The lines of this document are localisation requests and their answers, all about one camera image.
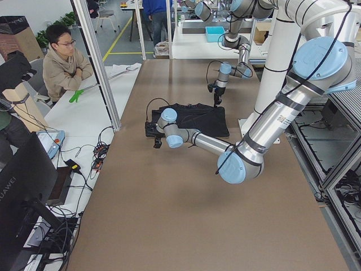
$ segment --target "black hair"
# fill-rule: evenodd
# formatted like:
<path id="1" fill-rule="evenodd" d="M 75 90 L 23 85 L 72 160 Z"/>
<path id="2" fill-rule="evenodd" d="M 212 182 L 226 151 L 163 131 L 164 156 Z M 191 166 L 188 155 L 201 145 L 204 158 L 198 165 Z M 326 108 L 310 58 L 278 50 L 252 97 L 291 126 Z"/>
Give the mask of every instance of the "black hair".
<path id="1" fill-rule="evenodd" d="M 49 43 L 52 44 L 57 43 L 60 36 L 62 36 L 64 33 L 71 35 L 69 28 L 67 28 L 65 25 L 52 24 L 46 29 L 45 36 L 49 40 Z"/>

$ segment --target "man wearing glasses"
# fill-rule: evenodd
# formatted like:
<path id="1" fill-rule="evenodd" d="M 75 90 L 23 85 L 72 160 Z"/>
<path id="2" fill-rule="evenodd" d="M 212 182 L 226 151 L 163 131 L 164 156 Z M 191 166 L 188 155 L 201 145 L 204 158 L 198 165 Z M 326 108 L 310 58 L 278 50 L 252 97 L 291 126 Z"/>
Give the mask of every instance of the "man wearing glasses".
<path id="1" fill-rule="evenodd" d="M 81 81 L 93 74 L 89 60 L 75 48 L 70 30 L 64 25 L 46 29 L 49 49 L 43 62 L 43 78 L 55 104 L 67 90 L 79 90 Z"/>

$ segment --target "blue storage box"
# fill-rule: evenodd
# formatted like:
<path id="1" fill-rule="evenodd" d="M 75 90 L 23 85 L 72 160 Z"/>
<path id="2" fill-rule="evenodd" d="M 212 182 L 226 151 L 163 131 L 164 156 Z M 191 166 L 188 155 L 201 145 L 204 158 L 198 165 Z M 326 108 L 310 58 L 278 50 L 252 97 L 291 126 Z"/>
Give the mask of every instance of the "blue storage box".
<path id="1" fill-rule="evenodd" d="M 207 42 L 221 42 L 221 35 L 224 34 L 223 27 L 205 27 L 205 35 L 207 37 Z"/>

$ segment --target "beige hoodie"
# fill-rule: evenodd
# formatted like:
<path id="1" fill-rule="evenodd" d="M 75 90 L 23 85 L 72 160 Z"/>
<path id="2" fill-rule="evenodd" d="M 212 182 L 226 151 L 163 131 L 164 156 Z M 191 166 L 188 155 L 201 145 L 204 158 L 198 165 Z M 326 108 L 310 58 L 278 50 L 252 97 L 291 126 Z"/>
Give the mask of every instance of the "beige hoodie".
<path id="1" fill-rule="evenodd" d="M 81 78 L 75 75 L 76 68 L 82 70 Z M 74 48 L 74 54 L 68 61 L 62 59 L 49 45 L 43 62 L 43 78 L 48 95 L 57 102 L 67 90 L 79 90 L 81 81 L 93 74 L 90 62 L 82 53 Z"/>

